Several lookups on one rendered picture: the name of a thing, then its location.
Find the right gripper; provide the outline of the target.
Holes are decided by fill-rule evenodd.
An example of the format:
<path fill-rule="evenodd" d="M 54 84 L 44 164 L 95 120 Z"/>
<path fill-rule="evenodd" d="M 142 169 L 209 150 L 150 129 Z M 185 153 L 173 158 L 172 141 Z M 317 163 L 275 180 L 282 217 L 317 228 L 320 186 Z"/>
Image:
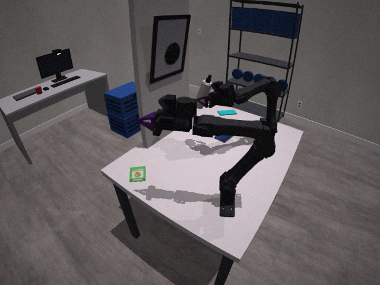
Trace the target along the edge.
<path fill-rule="evenodd" d="M 205 108 L 207 108 L 207 107 L 212 108 L 212 107 L 214 107 L 215 105 L 222 106 L 222 105 L 221 105 L 221 101 L 220 101 L 220 103 L 218 103 L 218 102 L 212 102 L 212 100 L 211 100 L 211 96 L 212 96 L 213 94 L 215 94 L 215 91 L 209 93 L 207 96 L 200 97 L 199 99 L 197 99 L 197 101 L 198 101 L 199 103 L 201 103 Z M 207 99 L 207 98 L 208 98 L 208 99 Z M 201 101 L 200 101 L 201 99 L 204 99 L 204 100 L 205 100 L 205 103 L 201 102 Z"/>

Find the teal flat rectangular block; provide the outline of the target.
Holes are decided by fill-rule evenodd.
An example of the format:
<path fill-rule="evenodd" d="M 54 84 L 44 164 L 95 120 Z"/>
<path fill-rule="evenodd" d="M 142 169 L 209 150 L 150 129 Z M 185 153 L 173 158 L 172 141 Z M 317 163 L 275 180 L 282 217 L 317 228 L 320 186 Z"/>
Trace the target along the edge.
<path fill-rule="evenodd" d="M 235 112 L 235 110 L 220 110 L 218 111 L 219 115 L 220 116 L 223 116 L 223 115 L 237 115 L 237 113 Z"/>

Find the grey mirror glass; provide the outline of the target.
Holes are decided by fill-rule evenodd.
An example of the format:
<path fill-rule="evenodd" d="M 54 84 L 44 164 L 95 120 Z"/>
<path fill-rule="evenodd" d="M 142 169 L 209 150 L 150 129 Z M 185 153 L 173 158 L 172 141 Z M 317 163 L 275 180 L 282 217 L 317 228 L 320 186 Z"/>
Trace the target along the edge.
<path fill-rule="evenodd" d="M 187 19 L 158 21 L 154 78 L 181 69 L 186 23 Z M 180 55 L 174 64 L 167 65 L 164 59 L 165 52 L 173 42 L 180 46 Z"/>

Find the black rectangular frame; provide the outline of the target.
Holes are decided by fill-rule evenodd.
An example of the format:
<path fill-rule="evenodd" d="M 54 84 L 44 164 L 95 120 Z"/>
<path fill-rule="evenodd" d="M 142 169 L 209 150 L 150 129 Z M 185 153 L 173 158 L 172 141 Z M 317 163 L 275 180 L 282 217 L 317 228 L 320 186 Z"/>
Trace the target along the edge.
<path fill-rule="evenodd" d="M 183 46 L 183 55 L 182 55 L 182 65 L 181 69 L 170 72 L 168 74 L 159 76 L 154 78 L 155 72 L 155 62 L 156 62 L 156 44 L 157 44 L 157 29 L 158 29 L 158 21 L 160 20 L 175 20 L 175 19 L 187 19 L 186 23 L 186 32 L 185 32 L 185 41 Z M 186 55 L 186 47 L 188 41 L 188 33 L 189 33 L 189 24 L 190 24 L 191 15 L 160 15 L 154 16 L 153 21 L 153 38 L 152 38 L 152 48 L 151 48 L 151 69 L 150 69 L 150 84 L 165 79 L 167 77 L 173 76 L 175 74 L 181 73 L 184 70 L 185 64 L 185 55 Z"/>

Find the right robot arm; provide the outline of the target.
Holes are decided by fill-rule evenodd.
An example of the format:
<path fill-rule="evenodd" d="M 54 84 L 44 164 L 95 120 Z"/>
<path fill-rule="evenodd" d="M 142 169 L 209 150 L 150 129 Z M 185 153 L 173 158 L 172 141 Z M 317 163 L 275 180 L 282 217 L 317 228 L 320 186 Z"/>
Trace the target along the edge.
<path fill-rule="evenodd" d="M 211 96 L 212 102 L 220 103 L 221 101 L 221 105 L 227 107 L 232 107 L 234 102 L 238 105 L 247 102 L 252 96 L 265 91 L 265 95 L 267 95 L 266 120 L 271 131 L 274 146 L 276 147 L 274 141 L 275 133 L 277 133 L 276 108 L 278 97 L 281 94 L 281 89 L 276 80 L 270 79 L 265 75 L 261 81 L 237 90 L 235 90 L 233 84 L 223 84 L 223 81 L 215 81 L 211 84 L 211 87 L 216 92 Z"/>

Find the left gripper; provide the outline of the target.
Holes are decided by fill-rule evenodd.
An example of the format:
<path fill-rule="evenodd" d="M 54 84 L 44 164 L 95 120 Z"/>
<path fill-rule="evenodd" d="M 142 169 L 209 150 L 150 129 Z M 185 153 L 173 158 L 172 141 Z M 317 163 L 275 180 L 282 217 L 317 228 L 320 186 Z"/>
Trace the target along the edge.
<path fill-rule="evenodd" d="M 174 127 L 160 126 L 160 116 L 163 111 L 163 109 L 158 109 L 156 112 L 152 112 L 148 115 L 138 118 L 137 122 L 151 130 L 155 136 L 160 136 L 162 130 L 175 131 L 175 125 Z M 143 120 L 151 120 L 151 123 L 144 122 Z"/>

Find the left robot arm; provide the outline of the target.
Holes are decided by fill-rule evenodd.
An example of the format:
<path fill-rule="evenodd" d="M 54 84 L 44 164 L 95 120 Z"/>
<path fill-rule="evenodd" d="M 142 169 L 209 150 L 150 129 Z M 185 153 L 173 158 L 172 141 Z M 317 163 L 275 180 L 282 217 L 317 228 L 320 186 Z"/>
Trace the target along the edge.
<path fill-rule="evenodd" d="M 236 185 L 258 162 L 271 157 L 276 151 L 267 120 L 260 118 L 260 121 L 244 121 L 214 115 L 197 116 L 197 99 L 190 97 L 176 99 L 176 95 L 171 94 L 159 98 L 159 104 L 164 110 L 160 116 L 160 126 L 175 125 L 175 131 L 182 132 L 189 132 L 192 129 L 193 135 L 201 137 L 231 135 L 255 139 L 249 151 L 230 170 L 220 176 L 220 216 L 234 217 Z M 174 123 L 175 116 L 177 118 Z"/>

